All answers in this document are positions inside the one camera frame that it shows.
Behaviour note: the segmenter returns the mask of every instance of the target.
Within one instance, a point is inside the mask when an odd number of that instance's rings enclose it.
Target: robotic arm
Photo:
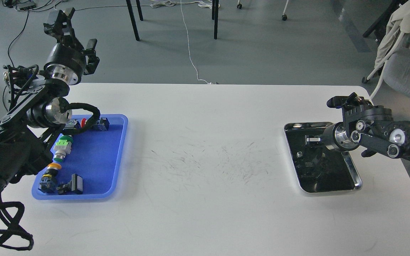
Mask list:
[[[70,23],[74,9],[52,11],[44,32],[55,37],[57,43],[47,59],[44,70],[38,65],[28,68],[10,65],[4,68],[5,80],[10,86],[11,98],[8,113],[0,120],[0,195],[9,183],[17,183],[24,175],[36,175],[52,162],[50,149],[60,133],[73,135],[88,130],[98,120],[100,112],[85,103],[68,103],[63,97],[69,93],[69,86],[81,81],[82,75],[93,74],[99,58],[96,57],[97,40],[90,39],[84,49],[75,37]],[[72,117],[72,109],[82,108],[93,116],[79,130],[64,130]],[[47,128],[39,138],[28,128]],[[11,216],[7,208],[17,208]],[[0,246],[16,250],[30,250],[32,235],[20,227],[24,206],[20,202],[1,201],[0,219],[7,230],[0,230]],[[4,245],[12,235],[29,241],[25,247]]]
[[[410,161],[410,121],[394,121],[391,109],[373,106],[356,93],[335,96],[327,106],[343,111],[343,122],[328,126],[321,136],[328,149],[344,152],[361,145],[367,148],[362,157],[380,153]]]

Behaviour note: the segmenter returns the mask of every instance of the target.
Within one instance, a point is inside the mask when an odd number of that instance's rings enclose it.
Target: electrical component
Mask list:
[[[30,9],[36,7],[36,3],[26,2],[26,3],[22,3],[22,4],[17,4],[16,6],[18,7],[19,10],[30,10]]]
[[[81,127],[82,126],[80,125],[77,119],[71,119],[67,123],[65,123],[63,130],[78,130]]]
[[[69,191],[76,194],[83,193],[83,178],[81,176],[73,174],[72,179],[68,183],[61,183],[57,187],[58,194],[64,194]]]
[[[54,193],[58,185],[56,176],[58,175],[58,170],[61,169],[61,165],[55,162],[47,165],[47,170],[44,175],[42,175],[41,181],[39,182],[39,190],[42,193]]]
[[[100,118],[98,121],[96,121],[96,124],[94,124],[92,128],[95,131],[106,132],[109,130],[109,125],[110,123],[107,118]]]
[[[56,150],[53,160],[55,160],[56,162],[63,162],[65,156],[70,154],[73,141],[74,140],[71,136],[61,136],[58,142],[55,143],[55,147],[53,147],[53,150]]]

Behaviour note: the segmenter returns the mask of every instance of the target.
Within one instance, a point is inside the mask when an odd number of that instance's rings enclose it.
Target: table surface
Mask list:
[[[284,125],[339,122],[326,101],[352,92],[368,97],[359,86],[78,84],[69,102],[129,118],[116,191],[37,201],[27,176],[3,200],[26,206],[27,255],[410,255],[400,160],[352,151],[360,191],[308,194],[296,180]]]

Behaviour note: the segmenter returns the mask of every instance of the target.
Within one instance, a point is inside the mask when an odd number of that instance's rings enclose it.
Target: plastic tray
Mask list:
[[[91,115],[73,115],[79,122]],[[45,170],[40,171],[34,180],[31,194],[38,200],[98,199],[109,196],[117,183],[122,148],[128,126],[127,117],[121,114],[101,115],[109,120],[106,132],[89,130],[73,136],[72,150],[60,163],[62,169],[57,175],[58,183],[68,182],[72,174],[83,177],[83,194],[68,192],[42,193],[38,187]]]

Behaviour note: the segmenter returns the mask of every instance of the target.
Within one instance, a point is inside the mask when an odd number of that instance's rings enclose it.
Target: metal tray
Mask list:
[[[362,187],[348,152],[330,151],[320,142],[306,142],[306,137],[317,137],[332,124],[288,123],[284,126],[298,183],[307,193],[356,191]]]

